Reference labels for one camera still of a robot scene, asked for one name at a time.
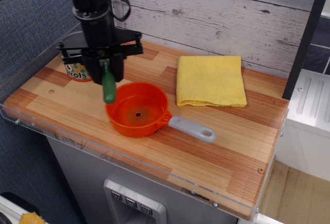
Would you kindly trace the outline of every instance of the can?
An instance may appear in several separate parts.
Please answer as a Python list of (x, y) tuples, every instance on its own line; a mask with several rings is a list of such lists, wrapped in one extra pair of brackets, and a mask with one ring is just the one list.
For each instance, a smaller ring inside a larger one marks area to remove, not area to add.
[(91, 81), (92, 78), (88, 74), (85, 66), (80, 63), (71, 63), (66, 64), (65, 68), (67, 70), (67, 74), (75, 81)]

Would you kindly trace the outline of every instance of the drain hole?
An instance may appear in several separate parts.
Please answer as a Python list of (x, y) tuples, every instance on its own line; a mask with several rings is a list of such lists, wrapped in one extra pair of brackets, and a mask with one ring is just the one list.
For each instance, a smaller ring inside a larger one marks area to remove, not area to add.
[(142, 116), (142, 113), (141, 112), (136, 112), (135, 114), (134, 114), (134, 117), (141, 117)]

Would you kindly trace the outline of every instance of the orange plastic strainer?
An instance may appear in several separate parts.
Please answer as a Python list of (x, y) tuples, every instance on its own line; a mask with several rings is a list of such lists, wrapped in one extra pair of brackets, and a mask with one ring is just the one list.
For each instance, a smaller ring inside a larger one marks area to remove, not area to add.
[(216, 139), (215, 133), (195, 122), (173, 116), (166, 93), (147, 82), (132, 82), (117, 89), (115, 103), (106, 104), (114, 128), (132, 137), (150, 135), (164, 125), (183, 131), (204, 142)]

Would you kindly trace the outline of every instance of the button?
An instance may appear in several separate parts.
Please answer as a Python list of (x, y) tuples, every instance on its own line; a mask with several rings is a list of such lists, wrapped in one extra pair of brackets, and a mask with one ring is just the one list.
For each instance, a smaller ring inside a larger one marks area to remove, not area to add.
[(117, 192), (111, 191), (111, 195), (115, 200), (118, 200), (118, 201), (122, 200), (122, 196)]
[(141, 211), (142, 211), (144, 214), (147, 214), (147, 215), (153, 215), (153, 211), (152, 211), (150, 208), (148, 208), (148, 207), (146, 207), (146, 206), (143, 206), (142, 204), (141, 204)]
[(131, 206), (133, 208), (137, 208), (136, 202), (133, 201), (133, 200), (131, 200), (131, 199), (129, 199), (129, 198), (127, 198), (127, 197), (126, 197), (126, 203), (127, 203), (128, 206)]

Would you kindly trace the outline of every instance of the screw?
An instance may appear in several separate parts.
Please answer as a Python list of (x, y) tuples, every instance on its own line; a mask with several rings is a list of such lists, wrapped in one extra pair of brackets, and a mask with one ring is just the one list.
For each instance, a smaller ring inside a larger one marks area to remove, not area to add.
[(263, 168), (258, 168), (258, 173), (263, 174), (265, 170)]

